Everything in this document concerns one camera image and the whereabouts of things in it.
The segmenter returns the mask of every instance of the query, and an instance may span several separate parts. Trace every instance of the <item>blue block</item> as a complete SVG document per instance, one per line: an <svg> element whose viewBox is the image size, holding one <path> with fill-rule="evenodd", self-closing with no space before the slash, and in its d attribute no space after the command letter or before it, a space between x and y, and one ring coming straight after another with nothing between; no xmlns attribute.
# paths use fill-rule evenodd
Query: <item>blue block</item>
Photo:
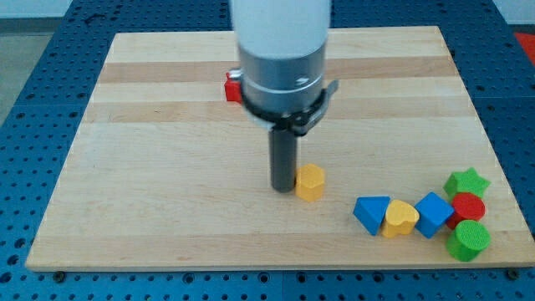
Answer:
<svg viewBox="0 0 535 301"><path fill-rule="evenodd" d="M389 196L362 196L357 198L353 214L362 222L369 234L376 235L389 203Z"/></svg>
<svg viewBox="0 0 535 301"><path fill-rule="evenodd" d="M433 237L454 212L453 207L434 192L429 192L415 208L420 213L415 228L427 238Z"/></svg>

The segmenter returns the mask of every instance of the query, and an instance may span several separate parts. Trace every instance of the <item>wooden board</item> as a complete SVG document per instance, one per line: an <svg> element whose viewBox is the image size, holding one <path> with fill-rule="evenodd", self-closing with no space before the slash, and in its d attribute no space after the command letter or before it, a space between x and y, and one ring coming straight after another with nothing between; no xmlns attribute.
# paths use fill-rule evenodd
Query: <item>wooden board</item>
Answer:
<svg viewBox="0 0 535 301"><path fill-rule="evenodd" d="M436 27L336 29L327 116L298 163L326 170L314 203L274 192L268 136L224 101L233 33L121 33L53 192L27 266L36 271L532 266L511 188ZM492 181L491 246L450 257L442 229L372 237L355 198L410 203L470 166Z"/></svg>

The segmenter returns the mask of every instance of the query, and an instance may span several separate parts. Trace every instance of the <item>yellow block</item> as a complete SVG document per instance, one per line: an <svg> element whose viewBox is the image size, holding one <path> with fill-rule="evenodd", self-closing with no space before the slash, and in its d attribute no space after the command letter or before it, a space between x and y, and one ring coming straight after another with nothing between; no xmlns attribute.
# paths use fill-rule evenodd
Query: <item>yellow block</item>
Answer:
<svg viewBox="0 0 535 301"><path fill-rule="evenodd" d="M420 213L413 206L400 200L393 200L386 209L381 233L387 238L398 234L409 234L419 219Z"/></svg>
<svg viewBox="0 0 535 301"><path fill-rule="evenodd" d="M308 202L318 200L324 194L325 171L314 164L297 170L295 194Z"/></svg>

